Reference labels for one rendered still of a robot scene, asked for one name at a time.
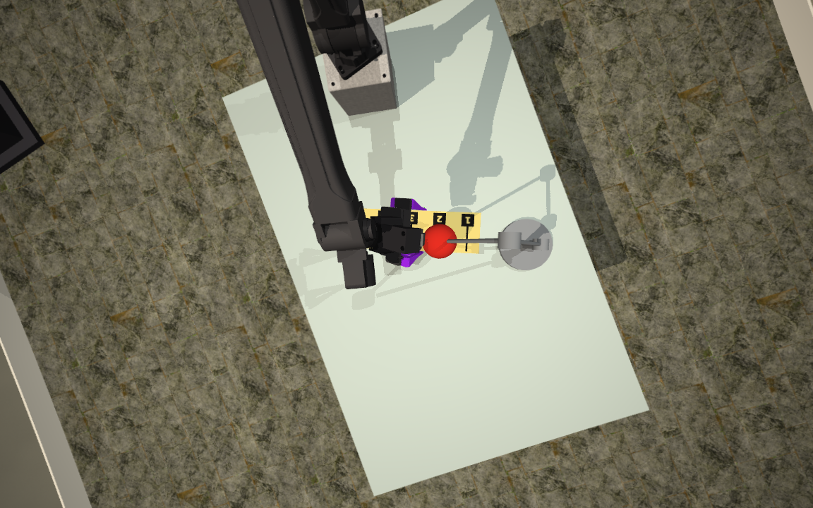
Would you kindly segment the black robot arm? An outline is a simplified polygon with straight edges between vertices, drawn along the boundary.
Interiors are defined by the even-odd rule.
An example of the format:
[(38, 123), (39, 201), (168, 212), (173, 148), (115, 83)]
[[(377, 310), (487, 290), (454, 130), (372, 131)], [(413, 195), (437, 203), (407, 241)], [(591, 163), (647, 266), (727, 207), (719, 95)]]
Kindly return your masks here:
[(374, 286), (373, 254), (366, 248), (377, 238), (375, 225), (378, 241), (370, 251), (378, 253), (419, 252), (426, 234), (402, 226), (402, 217), (366, 218), (343, 164), (306, 27), (348, 80), (382, 54), (363, 0), (303, 0), (306, 19), (299, 0), (236, 2), (302, 171), (317, 241), (322, 250), (337, 251), (345, 289)]

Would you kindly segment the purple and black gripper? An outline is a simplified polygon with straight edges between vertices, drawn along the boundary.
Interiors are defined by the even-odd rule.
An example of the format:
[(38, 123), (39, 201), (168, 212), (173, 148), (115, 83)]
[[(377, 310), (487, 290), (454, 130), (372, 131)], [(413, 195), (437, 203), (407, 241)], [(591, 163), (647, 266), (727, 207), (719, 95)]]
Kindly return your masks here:
[[(427, 211), (425, 207), (421, 207), (418, 202), (411, 198), (391, 198), (390, 207), (381, 207), (380, 216), (402, 217), (402, 226), (410, 227), (411, 223), (411, 209), (416, 211)], [(374, 240), (373, 248), (378, 241), (378, 228), (375, 225), (377, 238)], [(402, 254), (400, 252), (382, 252), (382, 256), (386, 256), (386, 262), (393, 265), (401, 265), (403, 267), (410, 267), (415, 260), (423, 254), (423, 251), (410, 254)]]

